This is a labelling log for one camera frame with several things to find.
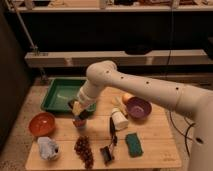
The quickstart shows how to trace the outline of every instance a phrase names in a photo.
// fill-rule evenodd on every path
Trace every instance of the green sponge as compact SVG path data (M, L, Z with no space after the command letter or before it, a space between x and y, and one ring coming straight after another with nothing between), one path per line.
M127 134L125 141L127 143L129 154L131 157L137 157L143 154L143 150L141 148L141 143L138 139L137 133Z

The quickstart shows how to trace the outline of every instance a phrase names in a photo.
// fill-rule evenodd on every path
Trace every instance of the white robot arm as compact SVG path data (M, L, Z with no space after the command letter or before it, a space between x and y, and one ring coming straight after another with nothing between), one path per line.
M188 171L213 171L213 91L170 81L123 74L112 61L92 64L78 92L84 106L94 103L107 87L116 87L195 120Z

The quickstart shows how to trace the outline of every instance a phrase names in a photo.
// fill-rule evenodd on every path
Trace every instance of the green tray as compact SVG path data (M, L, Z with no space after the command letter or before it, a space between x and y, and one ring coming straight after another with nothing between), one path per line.
M56 78L51 82L47 94L42 102L41 109L51 113L70 113L68 101L76 98L85 79Z

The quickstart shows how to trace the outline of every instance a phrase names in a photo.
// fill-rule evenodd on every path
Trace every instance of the floor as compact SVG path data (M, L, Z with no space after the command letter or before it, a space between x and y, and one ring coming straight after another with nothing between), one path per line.
M13 129L11 130L6 145L3 151L1 152L0 156L1 171L25 170L25 162L27 160L28 153L33 141L33 137L30 135L27 126L31 118L37 113L42 111L40 109L40 105L47 89L48 89L47 85L44 86L37 82L31 87L25 99L25 102L23 103L23 106L19 112L18 118L13 126ZM172 113L172 116L176 126L182 132L185 132L188 127L188 124L184 120L184 118L174 113ZM184 137L180 135L172 125L171 129L177 144L177 148L179 149L180 157L182 159L182 167L179 169L162 169L161 171L187 171L188 156L184 144Z

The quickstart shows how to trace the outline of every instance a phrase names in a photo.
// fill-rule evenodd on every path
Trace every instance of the bunch of grapes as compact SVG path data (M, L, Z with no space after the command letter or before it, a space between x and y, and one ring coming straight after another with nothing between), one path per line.
M86 169L92 169L94 159L89 144L89 137L80 136L75 144L75 151L85 163Z

